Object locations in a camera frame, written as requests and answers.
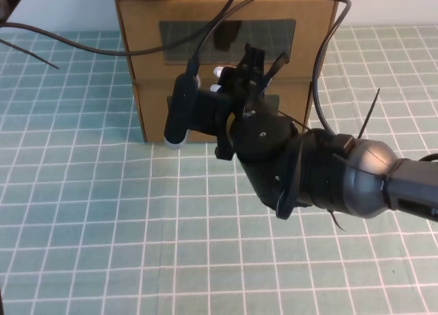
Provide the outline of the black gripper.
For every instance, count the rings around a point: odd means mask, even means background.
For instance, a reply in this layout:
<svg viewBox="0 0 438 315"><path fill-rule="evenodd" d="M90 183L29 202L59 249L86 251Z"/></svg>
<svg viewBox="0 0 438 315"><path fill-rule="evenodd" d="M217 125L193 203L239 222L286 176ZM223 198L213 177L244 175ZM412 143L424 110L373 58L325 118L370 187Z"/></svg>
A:
<svg viewBox="0 0 438 315"><path fill-rule="evenodd" d="M195 129L216 137L219 160L237 157L260 201L287 219L298 202L298 130L270 106L264 90L288 54L264 74L265 54L246 43L231 82L218 92L198 91Z"/></svg>

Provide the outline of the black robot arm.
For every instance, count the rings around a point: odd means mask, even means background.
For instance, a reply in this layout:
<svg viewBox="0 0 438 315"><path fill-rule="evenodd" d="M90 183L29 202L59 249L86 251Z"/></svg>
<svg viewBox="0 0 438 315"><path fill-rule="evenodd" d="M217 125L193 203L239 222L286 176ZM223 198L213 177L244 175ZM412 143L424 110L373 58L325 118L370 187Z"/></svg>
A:
<svg viewBox="0 0 438 315"><path fill-rule="evenodd" d="M218 158L238 158L264 205L281 219L314 205L359 218L399 210L437 220L434 162L400 158L381 141L320 128L298 131L264 95L288 55L268 71L264 55L246 46L238 65L222 70L217 91L194 87L190 94L196 126L216 137Z"/></svg>

